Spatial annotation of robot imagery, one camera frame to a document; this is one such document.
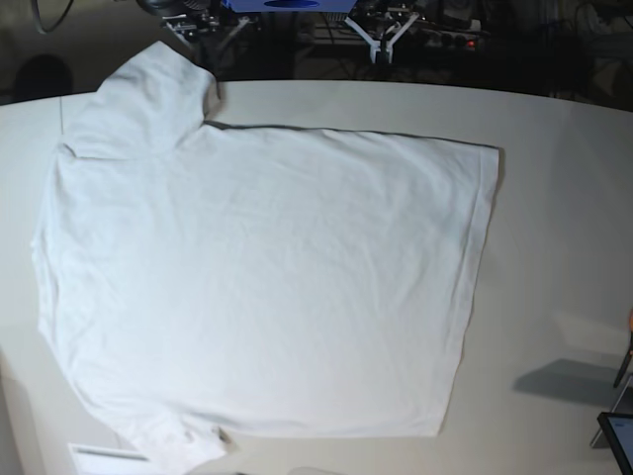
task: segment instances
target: t-shirt sleeve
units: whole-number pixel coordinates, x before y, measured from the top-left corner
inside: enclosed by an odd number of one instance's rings
[[[167,152],[202,126],[206,108],[219,101],[215,84],[210,72],[156,43],[106,79],[63,142],[90,158]]]

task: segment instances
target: metal bracket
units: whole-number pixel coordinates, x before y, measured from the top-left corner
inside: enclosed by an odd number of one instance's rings
[[[413,25],[413,23],[415,23],[415,20],[417,20],[418,18],[419,18],[419,14],[416,12],[413,12],[411,13],[410,17],[408,17],[408,20],[404,25],[397,23],[395,25],[390,26],[383,33],[383,36],[388,35],[389,33],[392,33],[392,32],[396,32],[396,34],[393,35],[392,38],[387,42],[387,44],[385,45],[384,51],[382,51],[382,48],[381,48],[382,39],[374,40],[372,37],[369,36],[369,34],[365,30],[363,30],[363,27],[358,25],[354,20],[352,20],[349,17],[345,19],[345,24],[349,28],[354,30],[363,40],[365,40],[365,43],[369,45],[369,57],[371,58],[374,64],[376,63],[376,58],[378,56],[378,53],[384,53],[387,56],[387,63],[391,64],[394,58],[394,45],[401,38],[401,36],[405,34],[405,32],[410,28],[410,26]]]

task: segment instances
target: white t-shirt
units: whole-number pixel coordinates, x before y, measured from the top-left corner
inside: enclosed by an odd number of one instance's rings
[[[262,436],[436,435],[497,151],[205,125],[213,77],[163,44],[57,147],[40,328],[81,402],[166,473]]]

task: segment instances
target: tablet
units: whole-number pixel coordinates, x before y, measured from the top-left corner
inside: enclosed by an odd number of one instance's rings
[[[609,442],[613,455],[624,475],[633,475],[633,416],[617,413],[601,413],[600,427]]]

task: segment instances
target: white table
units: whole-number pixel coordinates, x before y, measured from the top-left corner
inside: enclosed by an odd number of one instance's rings
[[[29,241],[48,152],[90,96],[0,108],[0,353],[28,475],[71,474],[69,442],[126,446],[93,421],[37,334]],[[204,473],[618,473],[588,442],[612,397],[633,305],[633,115],[444,86],[242,82],[216,120],[494,145],[502,180],[448,415],[427,439],[235,436]]]

